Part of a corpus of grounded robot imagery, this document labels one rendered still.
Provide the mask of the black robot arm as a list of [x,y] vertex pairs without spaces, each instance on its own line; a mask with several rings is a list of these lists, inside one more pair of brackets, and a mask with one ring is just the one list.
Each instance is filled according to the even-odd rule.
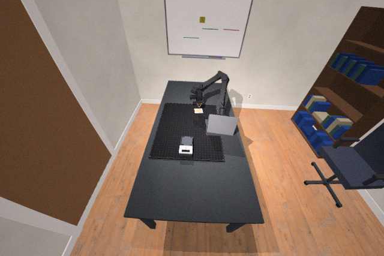
[[200,97],[202,96],[202,93],[205,89],[207,89],[210,85],[215,83],[216,81],[221,79],[221,91],[220,91],[220,97],[217,101],[217,106],[220,107],[219,109],[219,114],[220,116],[228,116],[225,115],[226,109],[225,109],[225,97],[226,97],[226,90],[227,90],[227,85],[229,83],[229,77],[227,74],[223,73],[222,71],[218,71],[218,73],[210,78],[209,80],[201,83],[199,85],[199,88],[194,87],[191,89],[191,92],[196,94],[196,95],[190,95],[190,100],[195,100],[200,101]]

